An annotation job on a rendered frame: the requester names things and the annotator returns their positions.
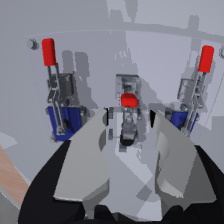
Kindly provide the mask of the blue rectangular block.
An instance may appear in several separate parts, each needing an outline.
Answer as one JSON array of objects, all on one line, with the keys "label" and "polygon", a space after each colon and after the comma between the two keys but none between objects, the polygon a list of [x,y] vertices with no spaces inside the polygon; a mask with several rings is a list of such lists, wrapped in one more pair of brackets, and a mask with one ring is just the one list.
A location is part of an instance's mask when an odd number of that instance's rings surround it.
[{"label": "blue rectangular block", "polygon": [[[188,112],[182,111],[182,110],[171,110],[171,118],[170,118],[170,122],[174,124],[175,127],[178,128],[178,125],[181,123],[185,123],[186,118],[187,118]],[[192,132],[192,129],[194,127],[195,121],[197,119],[198,116],[198,112],[196,113],[194,122],[192,124],[191,130],[190,130],[190,134]]]},{"label": "blue rectangular block", "polygon": [[57,123],[54,115],[54,110],[52,104],[48,107],[48,112],[52,124],[52,128],[54,131],[54,135],[56,141],[65,141],[69,140],[80,128],[83,126],[83,120],[80,116],[81,105],[68,105],[67,107],[61,107],[63,119],[67,119],[69,121],[69,125],[66,128],[65,135],[57,135]]}]

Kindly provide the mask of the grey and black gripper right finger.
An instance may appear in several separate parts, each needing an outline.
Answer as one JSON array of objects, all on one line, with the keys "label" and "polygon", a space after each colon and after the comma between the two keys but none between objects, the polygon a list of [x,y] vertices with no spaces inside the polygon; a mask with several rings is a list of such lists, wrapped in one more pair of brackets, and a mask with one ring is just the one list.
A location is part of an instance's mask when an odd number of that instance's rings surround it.
[{"label": "grey and black gripper right finger", "polygon": [[172,206],[181,205],[184,219],[224,224],[222,171],[158,111],[150,110],[150,121],[158,136],[155,194],[161,198],[162,218]]}]

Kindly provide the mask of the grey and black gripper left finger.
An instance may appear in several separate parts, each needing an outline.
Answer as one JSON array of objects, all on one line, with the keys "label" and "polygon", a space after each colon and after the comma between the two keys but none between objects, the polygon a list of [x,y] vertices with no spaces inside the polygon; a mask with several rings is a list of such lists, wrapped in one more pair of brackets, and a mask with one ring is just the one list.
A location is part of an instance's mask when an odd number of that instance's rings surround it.
[{"label": "grey and black gripper left finger", "polygon": [[103,107],[65,140],[30,184],[18,224],[68,224],[94,219],[94,208],[109,194],[106,145],[108,108]]}]

